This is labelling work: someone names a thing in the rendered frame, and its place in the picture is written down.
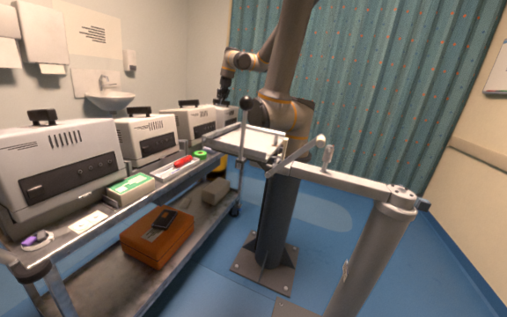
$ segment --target red marker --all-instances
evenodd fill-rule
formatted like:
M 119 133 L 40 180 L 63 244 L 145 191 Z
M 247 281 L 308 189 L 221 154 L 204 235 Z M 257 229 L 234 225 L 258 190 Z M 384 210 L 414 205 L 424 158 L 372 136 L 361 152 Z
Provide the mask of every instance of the red marker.
M 191 161 L 191 159 L 193 159 L 193 157 L 190 155 L 187 155 L 185 158 L 180 158 L 180 159 L 176 160 L 175 162 L 173 162 L 173 167 L 180 168 L 180 167 L 184 166 L 185 164 L 189 163 Z

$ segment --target beige wall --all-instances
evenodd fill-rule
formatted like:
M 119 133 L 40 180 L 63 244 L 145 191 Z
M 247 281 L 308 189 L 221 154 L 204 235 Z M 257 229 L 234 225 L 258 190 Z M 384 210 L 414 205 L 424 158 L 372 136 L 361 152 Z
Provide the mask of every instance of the beige wall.
M 188 0 L 187 98 L 212 103 L 230 32 L 231 0 Z
M 432 202 L 434 217 L 505 305 L 507 95 L 486 96 L 482 94 L 482 88 L 506 38 L 507 4 L 450 141 L 450 145 L 468 155 L 448 148 L 424 194 Z
M 51 0 L 27 1 L 52 6 Z M 151 106 L 156 112 L 177 107 L 177 100 L 212 102 L 216 96 L 231 0 L 66 1 L 121 20 L 122 47 L 137 54 L 134 76 L 127 76 L 122 61 L 106 58 L 70 55 L 69 67 L 118 70 L 122 90 L 136 94 L 130 106 Z M 35 64 L 23 67 L 0 69 L 0 129 L 29 124 L 26 110 L 35 108 L 55 108 L 61 120 L 110 116 L 74 99 L 69 70 L 57 77 L 41 75 Z

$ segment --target floor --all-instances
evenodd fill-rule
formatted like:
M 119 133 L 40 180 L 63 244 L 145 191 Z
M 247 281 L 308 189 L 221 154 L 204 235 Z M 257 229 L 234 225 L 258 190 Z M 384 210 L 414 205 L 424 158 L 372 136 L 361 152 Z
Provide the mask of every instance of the floor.
M 229 166 L 234 159 L 229 159 Z M 229 271 L 250 230 L 257 229 L 262 170 L 246 165 L 243 207 L 226 217 L 146 316 L 271 316 L 277 293 Z M 238 174 L 227 178 L 237 187 Z M 303 181 L 287 242 L 299 248 L 289 301 L 323 314 L 369 216 L 372 201 Z M 152 206 L 142 210 L 144 214 Z M 107 232 L 58 268 L 67 276 L 116 240 Z M 37 284 L 44 291 L 43 284 Z M 0 316 L 33 316 L 25 291 L 0 266 Z M 420 213 L 358 316 L 497 316 L 430 222 Z

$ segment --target sink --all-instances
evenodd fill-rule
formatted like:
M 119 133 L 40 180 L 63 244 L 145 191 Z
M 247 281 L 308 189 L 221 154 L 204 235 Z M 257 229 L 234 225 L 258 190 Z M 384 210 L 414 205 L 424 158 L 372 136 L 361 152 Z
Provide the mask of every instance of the sink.
M 87 92 L 85 97 L 102 110 L 119 111 L 128 106 L 136 95 L 131 92 L 105 90 L 103 92 Z

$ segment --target teal curtain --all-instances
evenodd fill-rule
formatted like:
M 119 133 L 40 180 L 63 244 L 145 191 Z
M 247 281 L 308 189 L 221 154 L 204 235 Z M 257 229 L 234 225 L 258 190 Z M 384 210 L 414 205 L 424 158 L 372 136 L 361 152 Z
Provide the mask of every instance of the teal curtain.
M 256 52 L 281 1 L 234 0 L 230 46 Z M 290 94 L 316 103 L 311 137 L 335 147 L 329 168 L 421 194 L 467 102 L 505 0 L 320 0 Z M 232 104 L 265 74 L 237 71 Z M 312 150 L 321 165 L 323 150 Z

